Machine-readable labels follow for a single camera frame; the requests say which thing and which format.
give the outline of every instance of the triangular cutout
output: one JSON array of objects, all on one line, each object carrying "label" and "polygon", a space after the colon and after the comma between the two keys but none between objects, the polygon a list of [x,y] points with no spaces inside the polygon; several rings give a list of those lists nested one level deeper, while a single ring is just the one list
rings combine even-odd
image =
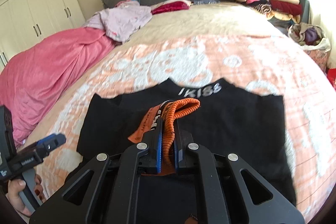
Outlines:
[{"label": "triangular cutout", "polygon": [[244,179],[254,205],[259,205],[273,198],[272,193],[268,191],[253,175],[251,175],[250,172],[243,169],[240,173]]},{"label": "triangular cutout", "polygon": [[89,170],[74,187],[65,193],[63,199],[75,205],[81,205],[94,173],[94,171]]}]

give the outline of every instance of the mattress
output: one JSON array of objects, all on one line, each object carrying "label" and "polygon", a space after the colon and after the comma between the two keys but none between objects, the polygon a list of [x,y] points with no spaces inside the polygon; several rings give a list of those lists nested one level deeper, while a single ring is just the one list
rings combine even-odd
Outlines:
[{"label": "mattress", "polygon": [[112,98],[167,78],[202,87],[222,77],[260,95],[283,95],[286,154],[297,208],[308,222],[336,182],[336,92],[313,60],[264,16],[230,3],[154,15],[64,92],[26,142],[58,132],[67,137],[36,168],[46,197],[82,160],[76,147],[94,93]]}]

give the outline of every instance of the purple cloth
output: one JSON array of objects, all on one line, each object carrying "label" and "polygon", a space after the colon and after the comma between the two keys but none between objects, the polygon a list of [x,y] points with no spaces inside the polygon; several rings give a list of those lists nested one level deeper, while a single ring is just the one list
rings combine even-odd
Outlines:
[{"label": "purple cloth", "polygon": [[131,34],[146,25],[151,18],[151,7],[140,6],[139,2],[132,0],[95,13],[83,27],[104,30],[109,38],[125,43]]},{"label": "purple cloth", "polygon": [[318,39],[317,32],[314,28],[308,28],[305,31],[305,39],[307,45],[314,45],[314,42]]}]

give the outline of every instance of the red pillow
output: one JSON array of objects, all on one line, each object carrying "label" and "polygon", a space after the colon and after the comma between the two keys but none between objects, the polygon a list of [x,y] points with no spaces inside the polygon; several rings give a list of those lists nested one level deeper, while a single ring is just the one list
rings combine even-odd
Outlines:
[{"label": "red pillow", "polygon": [[165,12],[172,12],[178,10],[188,10],[189,5],[183,1],[176,1],[168,4],[161,5],[152,10],[152,15],[165,13]]}]

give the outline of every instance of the pink blanket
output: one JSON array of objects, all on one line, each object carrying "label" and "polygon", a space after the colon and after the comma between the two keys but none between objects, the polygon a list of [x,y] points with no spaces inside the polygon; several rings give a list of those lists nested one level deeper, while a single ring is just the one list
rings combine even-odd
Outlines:
[{"label": "pink blanket", "polygon": [[0,104],[12,113],[16,146],[23,144],[62,92],[114,47],[103,30],[70,29],[8,62],[0,75]]}]

